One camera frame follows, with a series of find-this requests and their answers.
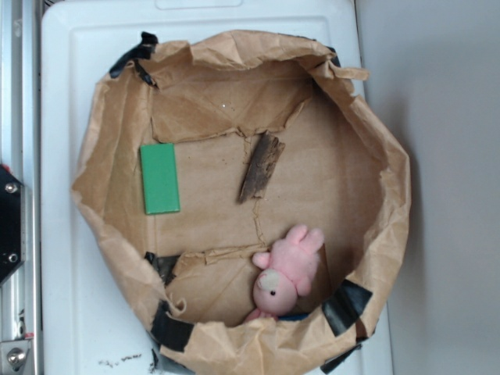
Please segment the white plastic tray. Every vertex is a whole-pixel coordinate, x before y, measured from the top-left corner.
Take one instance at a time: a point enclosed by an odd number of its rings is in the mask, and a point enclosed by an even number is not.
[[[86,0],[60,2],[42,24],[41,238],[45,373],[141,375],[152,369],[149,336],[106,269],[70,199],[95,83],[141,39],[200,41],[231,29],[300,35],[360,66],[349,0]],[[358,92],[363,86],[356,84]],[[392,375],[388,318],[335,371]]]

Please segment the black tape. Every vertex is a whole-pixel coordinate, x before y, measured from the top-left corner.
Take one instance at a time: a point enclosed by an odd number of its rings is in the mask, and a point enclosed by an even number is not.
[[[146,252],[145,258],[151,263],[153,268],[158,272],[159,276],[162,278],[163,283],[168,285],[175,278],[172,273],[177,260],[179,260],[178,255],[174,256],[156,256],[152,252]]]
[[[330,60],[335,66],[338,66],[339,68],[341,68],[341,60],[338,59],[338,54],[337,54],[337,51],[335,51],[335,48],[333,47],[327,47],[329,50],[331,50],[334,54],[335,54],[335,57],[332,58],[332,60]]]
[[[344,280],[335,293],[322,304],[323,314],[335,336],[343,334],[359,319],[373,293]]]
[[[139,59],[149,60],[151,54],[154,53],[155,47],[158,44],[158,38],[154,34],[146,33],[145,31],[141,34],[142,41],[135,47],[133,47],[129,52],[125,53],[109,70],[109,75],[111,78],[117,78],[125,69],[125,65],[129,61],[134,61],[135,69],[139,72],[141,79],[149,84],[150,86],[155,86],[151,76],[146,73],[144,68],[139,64]]]
[[[339,367],[340,364],[343,363],[352,353],[354,353],[356,350],[360,350],[361,347],[361,344],[357,344],[354,348],[331,359],[320,367],[321,371],[323,371],[323,373],[331,373],[333,370]]]
[[[159,352],[158,347],[151,349],[153,354],[153,362],[149,364],[149,373],[178,373],[180,375],[195,375],[186,366],[181,365],[179,362],[170,359]]]
[[[160,301],[156,310],[151,335],[161,345],[176,352],[183,352],[195,328],[192,323],[171,318],[167,301]]]

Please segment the white wall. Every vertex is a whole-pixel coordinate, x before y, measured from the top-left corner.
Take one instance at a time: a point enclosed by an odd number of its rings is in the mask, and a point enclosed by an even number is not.
[[[500,373],[500,2],[356,5],[366,97],[412,157],[395,375]]]

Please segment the crumpled paper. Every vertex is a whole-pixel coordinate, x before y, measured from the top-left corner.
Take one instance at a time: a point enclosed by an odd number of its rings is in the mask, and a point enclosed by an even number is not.
[[[368,73],[339,68],[333,57],[303,37],[230,31],[195,45],[158,45],[140,61],[157,87],[133,64],[97,84],[73,199],[147,330],[160,300],[179,319],[203,322],[183,352],[161,350],[196,373],[301,374],[374,332],[405,252],[409,158],[352,96],[350,80]],[[265,197],[240,205],[252,149],[266,130],[286,148]],[[176,143],[176,214],[144,213],[138,149],[156,142]],[[296,223],[326,235],[316,300],[297,307],[309,316],[238,325],[254,307],[259,271],[250,255]],[[183,254],[177,280],[165,287],[146,252]],[[316,303],[346,277],[373,297],[359,322],[335,337]]]

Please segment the white surface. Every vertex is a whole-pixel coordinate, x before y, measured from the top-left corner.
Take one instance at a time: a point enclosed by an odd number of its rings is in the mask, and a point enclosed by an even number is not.
[[[500,370],[500,3],[358,0],[366,96],[412,156],[395,375]]]
[[[153,1],[87,0],[61,2],[45,14],[41,230],[45,372],[50,375],[146,374],[152,362],[152,343],[69,194],[95,83],[140,41],[142,31],[160,41],[193,42],[230,29],[302,35],[333,45],[343,66],[359,66],[355,13],[348,0],[288,1],[285,7],[278,1],[228,3],[232,6],[175,9],[172,2],[158,2],[172,8],[165,11]],[[140,357],[122,360],[133,355]],[[386,314],[377,335],[335,373],[392,374]]]

